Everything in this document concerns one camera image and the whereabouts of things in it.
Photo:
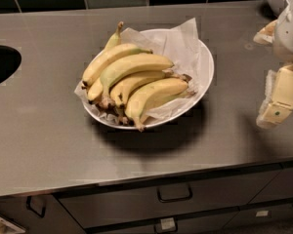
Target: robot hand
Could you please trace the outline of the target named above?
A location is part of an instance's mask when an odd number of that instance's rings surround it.
[[[258,32],[254,41],[272,43],[273,53],[288,64],[277,73],[270,71],[266,82],[266,99],[257,125],[269,129],[282,123],[293,111],[293,0],[279,18]]]

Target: countertop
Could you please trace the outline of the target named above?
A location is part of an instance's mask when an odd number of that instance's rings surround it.
[[[0,15],[0,45],[22,56],[0,85],[0,196],[293,159],[293,113],[273,130],[255,122],[268,70],[281,66],[252,40],[269,14],[249,1]],[[145,133],[85,111],[74,89],[120,20],[147,30],[192,18],[215,62],[199,104]]]

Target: black hole in countertop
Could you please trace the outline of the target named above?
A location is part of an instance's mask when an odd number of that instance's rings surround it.
[[[0,45],[0,83],[7,80],[20,66],[21,54],[16,49]]]

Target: white parchment paper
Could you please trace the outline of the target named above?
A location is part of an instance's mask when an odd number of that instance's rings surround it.
[[[187,111],[206,92],[212,80],[214,63],[206,46],[198,39],[195,19],[190,19],[171,29],[139,32],[126,28],[121,33],[121,38],[122,43],[134,43],[140,47],[153,49],[155,54],[163,55],[174,62],[173,70],[176,73],[192,77],[188,89],[195,91],[195,94],[189,98],[177,98],[161,107],[153,108],[147,113],[152,118],[146,124],[157,124]],[[86,92],[81,89],[80,85],[81,82],[77,85],[75,93],[84,103],[86,110],[94,118],[108,125],[118,124],[117,117],[106,114],[97,106],[88,103]]]

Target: bunch of bananas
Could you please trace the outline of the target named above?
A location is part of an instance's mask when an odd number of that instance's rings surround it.
[[[121,43],[122,26],[121,21],[101,54],[84,70],[82,87],[89,103],[104,111],[112,108],[120,123],[134,122],[142,132],[148,110],[192,95],[190,77],[173,72],[173,61],[151,49]]]

